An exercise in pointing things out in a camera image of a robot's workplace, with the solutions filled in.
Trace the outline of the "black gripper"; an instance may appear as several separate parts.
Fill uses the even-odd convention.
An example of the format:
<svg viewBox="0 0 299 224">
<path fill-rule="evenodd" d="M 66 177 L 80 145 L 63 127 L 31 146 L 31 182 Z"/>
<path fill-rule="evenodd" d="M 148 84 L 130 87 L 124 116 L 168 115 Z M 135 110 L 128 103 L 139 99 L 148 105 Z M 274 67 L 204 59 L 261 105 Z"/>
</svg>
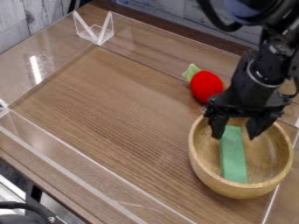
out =
<svg viewBox="0 0 299 224">
<path fill-rule="evenodd" d="M 229 88 L 208 99 L 204 116 L 211 136 L 220 140 L 233 117 L 247 118 L 249 138 L 258 137 L 282 116 L 287 97 L 278 92 L 289 78 L 287 53 L 247 51 L 241 57 Z"/>
</svg>

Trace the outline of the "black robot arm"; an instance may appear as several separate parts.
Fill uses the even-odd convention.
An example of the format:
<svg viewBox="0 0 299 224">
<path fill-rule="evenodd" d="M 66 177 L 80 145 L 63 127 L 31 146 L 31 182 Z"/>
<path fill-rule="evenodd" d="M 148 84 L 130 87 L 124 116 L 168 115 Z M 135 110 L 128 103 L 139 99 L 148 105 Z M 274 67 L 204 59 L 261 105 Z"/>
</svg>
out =
<svg viewBox="0 0 299 224">
<path fill-rule="evenodd" d="M 257 50 L 245 51 L 229 88 L 208 99 L 204 116 L 211 136 L 222 138 L 230 118 L 247 118 L 247 134 L 258 137 L 299 95 L 299 0 L 225 0 L 234 22 L 226 24 L 211 0 L 198 0 L 211 23 L 225 32 L 262 28 Z"/>
</svg>

